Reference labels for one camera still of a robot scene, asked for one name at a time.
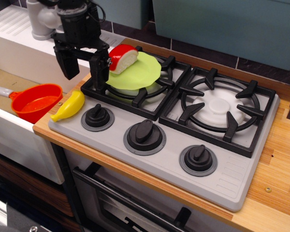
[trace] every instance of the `wall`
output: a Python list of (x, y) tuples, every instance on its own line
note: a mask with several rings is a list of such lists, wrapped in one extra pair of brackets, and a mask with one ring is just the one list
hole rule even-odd
[[(26, 7), (26, 0), (10, 0), (10, 2), (14, 5)], [(177, 52), (222, 64), (233, 69), (243, 70), (245, 72), (264, 76), (290, 85), (290, 71), (260, 64), (251, 60), (231, 56), (188, 43), (183, 43), (177, 40), (172, 40), (170, 38), (158, 36), (156, 34), (153, 13), (150, 15), (150, 18), (151, 20), (143, 29), (134, 29), (109, 21), (102, 23), (101, 28), (103, 30), (120, 34), (145, 43), (171, 49)]]

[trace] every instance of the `orange saucepan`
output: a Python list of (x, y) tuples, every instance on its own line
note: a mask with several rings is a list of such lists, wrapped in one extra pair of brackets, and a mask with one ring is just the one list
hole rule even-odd
[(11, 98), (12, 110), (23, 120), (34, 124), (62, 99), (62, 88), (55, 84), (43, 84), (14, 92), (0, 87), (0, 96)]

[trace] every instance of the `burner grate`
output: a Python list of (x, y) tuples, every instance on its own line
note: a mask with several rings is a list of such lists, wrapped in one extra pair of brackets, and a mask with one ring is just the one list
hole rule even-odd
[[(142, 88), (136, 95), (125, 94), (117, 89), (114, 89), (110, 85), (107, 85), (104, 92), (96, 91), (93, 86), (93, 80), (90, 78), (86, 83), (81, 86), (82, 92), (90, 97), (98, 99), (102, 102), (119, 107), (131, 113), (149, 118), (151, 120), (157, 120), (162, 110), (168, 103), (168, 99), (174, 94), (175, 89), (191, 71), (191, 66), (185, 63), (181, 63), (175, 60), (175, 57), (170, 56), (168, 58), (153, 55), (161, 63), (161, 77), (155, 81), (159, 85), (159, 89), (150, 93), (146, 88)], [(174, 69), (180, 70), (181, 74), (177, 79), (174, 79)], [(152, 107), (148, 107), (144, 102), (154, 97), (161, 96), (161, 100)]]
[[(201, 79), (194, 80), (195, 76), (201, 76)], [(222, 83), (226, 86), (225, 88), (232, 89), (235, 87), (238, 89), (236, 94), (237, 99), (250, 99), (254, 107), (237, 105), (237, 109), (251, 117), (249, 120), (238, 125), (230, 111), (226, 112), (227, 127), (212, 126), (201, 122), (197, 118), (196, 113), (204, 108), (205, 103), (201, 102), (187, 105), (188, 98), (190, 96), (198, 96), (198, 98), (202, 99), (204, 93), (198, 89), (198, 86), (205, 84), (210, 91), (215, 91), (217, 83)], [(258, 96), (265, 96), (268, 99), (264, 109), (261, 109)], [(189, 79), (185, 81), (174, 94), (170, 104), (160, 116), (159, 123), (250, 158), (258, 142), (260, 132), (263, 128), (263, 122), (266, 119), (274, 96), (274, 90), (260, 87), (256, 81), (247, 83), (220, 75), (218, 74), (217, 69), (207, 71), (200, 68), (194, 68)], [(179, 101), (182, 113), (177, 120), (177, 118), (174, 119), (171, 117), (171, 112)], [(238, 131), (244, 131), (253, 125), (256, 126), (256, 131), (253, 135), (250, 146), (243, 146), (232, 141), (234, 135)]]

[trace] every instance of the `stove knob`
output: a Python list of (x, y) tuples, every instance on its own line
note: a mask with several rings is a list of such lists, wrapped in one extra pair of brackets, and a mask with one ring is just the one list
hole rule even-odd
[(213, 158), (204, 145), (192, 147), (184, 157), (185, 164), (196, 172), (204, 172), (213, 164)]
[(146, 119), (131, 127), (127, 141), (136, 150), (150, 151), (161, 144), (162, 133), (152, 120)]
[(110, 121), (110, 114), (107, 110), (97, 104), (95, 107), (87, 111), (85, 122), (90, 127), (98, 128), (103, 127)]

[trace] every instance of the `yellow banana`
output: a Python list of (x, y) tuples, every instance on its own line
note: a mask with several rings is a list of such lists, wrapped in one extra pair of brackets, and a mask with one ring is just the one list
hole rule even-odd
[(69, 99), (58, 109), (57, 113), (51, 115), (51, 119), (57, 122), (59, 119), (69, 118), (75, 115), (84, 105), (85, 96), (80, 90), (74, 90)]

